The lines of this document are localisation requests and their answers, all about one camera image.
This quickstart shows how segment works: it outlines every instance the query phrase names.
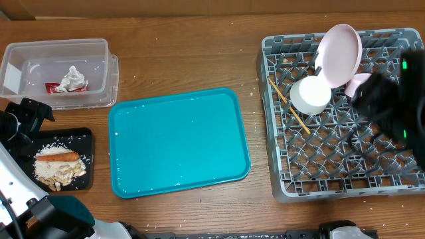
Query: red card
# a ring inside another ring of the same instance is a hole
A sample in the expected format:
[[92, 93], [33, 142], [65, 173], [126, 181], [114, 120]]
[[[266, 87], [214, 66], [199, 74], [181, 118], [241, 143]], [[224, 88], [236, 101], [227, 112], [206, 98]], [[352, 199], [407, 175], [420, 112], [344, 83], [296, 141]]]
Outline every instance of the red card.
[[[60, 86], [59, 83], [46, 83], [46, 90], [47, 90], [47, 94], [53, 94], [53, 93], [64, 93], [64, 92], [59, 92], [56, 90], [56, 87]], [[81, 87], [79, 89], [70, 91], [70, 92], [84, 92], [84, 91], [88, 91], [88, 85], [86, 85], [85, 87]]]

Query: pink plate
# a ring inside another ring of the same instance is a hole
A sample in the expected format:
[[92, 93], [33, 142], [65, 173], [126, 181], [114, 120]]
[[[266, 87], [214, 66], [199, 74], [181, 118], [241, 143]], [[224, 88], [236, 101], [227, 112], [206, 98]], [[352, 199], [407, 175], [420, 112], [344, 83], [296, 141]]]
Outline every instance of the pink plate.
[[315, 68], [321, 66], [319, 77], [324, 77], [331, 88], [344, 85], [356, 73], [362, 55], [359, 34], [347, 24], [332, 27], [322, 38]]

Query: white cup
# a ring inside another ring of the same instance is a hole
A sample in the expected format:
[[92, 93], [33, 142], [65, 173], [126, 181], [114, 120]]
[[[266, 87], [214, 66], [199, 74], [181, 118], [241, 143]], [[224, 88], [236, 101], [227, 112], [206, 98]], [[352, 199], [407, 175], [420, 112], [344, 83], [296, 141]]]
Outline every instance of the white cup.
[[331, 88], [326, 80], [308, 76], [291, 87], [291, 102], [303, 114], [320, 114], [331, 100]]

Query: white label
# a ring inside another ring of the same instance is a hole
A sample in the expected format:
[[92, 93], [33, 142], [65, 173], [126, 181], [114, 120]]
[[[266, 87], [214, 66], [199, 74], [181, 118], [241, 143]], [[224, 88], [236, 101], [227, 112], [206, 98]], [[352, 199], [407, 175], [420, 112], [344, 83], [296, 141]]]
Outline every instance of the white label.
[[4, 87], [18, 94], [19, 86], [21, 85], [21, 74], [22, 72], [18, 70], [18, 68], [8, 63], [6, 67], [5, 83], [3, 84]]

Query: food scrap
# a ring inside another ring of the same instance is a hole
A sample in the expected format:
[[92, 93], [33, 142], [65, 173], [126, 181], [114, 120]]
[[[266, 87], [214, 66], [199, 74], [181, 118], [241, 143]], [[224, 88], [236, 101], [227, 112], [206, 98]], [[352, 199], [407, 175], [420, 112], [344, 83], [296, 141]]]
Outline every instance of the food scrap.
[[62, 82], [46, 83], [47, 93], [61, 92], [83, 92], [88, 90], [88, 81], [84, 79], [84, 75], [79, 73], [75, 66], [69, 68], [69, 72], [64, 76]]
[[63, 146], [47, 145], [35, 158], [36, 179], [52, 191], [60, 191], [72, 180], [86, 174], [86, 165], [80, 156]]

